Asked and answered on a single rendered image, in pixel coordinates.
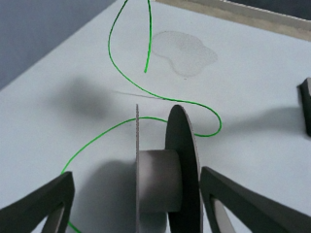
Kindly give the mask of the black cable reel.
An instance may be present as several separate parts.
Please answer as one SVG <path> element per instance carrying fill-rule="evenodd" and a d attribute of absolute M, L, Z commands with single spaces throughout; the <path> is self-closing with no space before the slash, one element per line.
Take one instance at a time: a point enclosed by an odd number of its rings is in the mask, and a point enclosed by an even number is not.
<path fill-rule="evenodd" d="M 171 233 L 203 233 L 197 145 L 185 108 L 175 104 L 167 120 L 164 150 L 139 150 L 136 104 L 136 233 L 139 214 L 168 213 Z"/>

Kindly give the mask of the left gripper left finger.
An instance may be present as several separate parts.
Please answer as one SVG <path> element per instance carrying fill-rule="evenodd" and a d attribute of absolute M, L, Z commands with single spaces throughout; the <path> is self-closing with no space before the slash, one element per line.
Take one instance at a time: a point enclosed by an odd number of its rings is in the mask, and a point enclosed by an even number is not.
<path fill-rule="evenodd" d="M 65 233 L 75 196 L 72 171 L 66 171 L 16 202 L 0 209 L 0 233 Z"/>

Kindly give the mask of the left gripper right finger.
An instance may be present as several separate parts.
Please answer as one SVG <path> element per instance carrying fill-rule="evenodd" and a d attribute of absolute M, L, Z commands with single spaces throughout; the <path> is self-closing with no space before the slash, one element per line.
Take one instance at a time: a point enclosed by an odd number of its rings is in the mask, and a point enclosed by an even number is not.
<path fill-rule="evenodd" d="M 252 233 L 311 233 L 311 216 L 202 166 L 199 188 L 212 233 L 236 233 L 225 207 Z M 224 207 L 225 206 L 225 207 Z"/>

